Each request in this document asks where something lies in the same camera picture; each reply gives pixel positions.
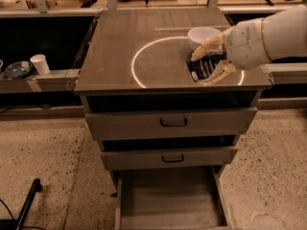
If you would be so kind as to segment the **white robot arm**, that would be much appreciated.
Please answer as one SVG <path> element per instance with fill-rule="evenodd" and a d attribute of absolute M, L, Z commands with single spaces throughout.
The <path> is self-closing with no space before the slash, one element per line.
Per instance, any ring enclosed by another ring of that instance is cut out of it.
<path fill-rule="evenodd" d="M 242 70 L 307 55 L 307 8 L 246 20 L 203 42 L 186 60 L 194 81 L 210 85 Z"/>

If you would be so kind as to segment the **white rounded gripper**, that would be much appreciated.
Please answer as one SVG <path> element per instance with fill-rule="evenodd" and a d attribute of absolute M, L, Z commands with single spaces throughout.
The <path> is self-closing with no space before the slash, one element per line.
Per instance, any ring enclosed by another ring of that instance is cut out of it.
<path fill-rule="evenodd" d="M 237 68 L 251 70 L 271 61 L 264 38 L 264 19 L 239 22 L 229 32 L 207 39 L 192 53 L 191 60 L 196 61 L 208 54 L 222 52 L 226 52 L 226 58 L 231 63 L 221 60 L 202 85 L 222 81 L 236 73 Z"/>

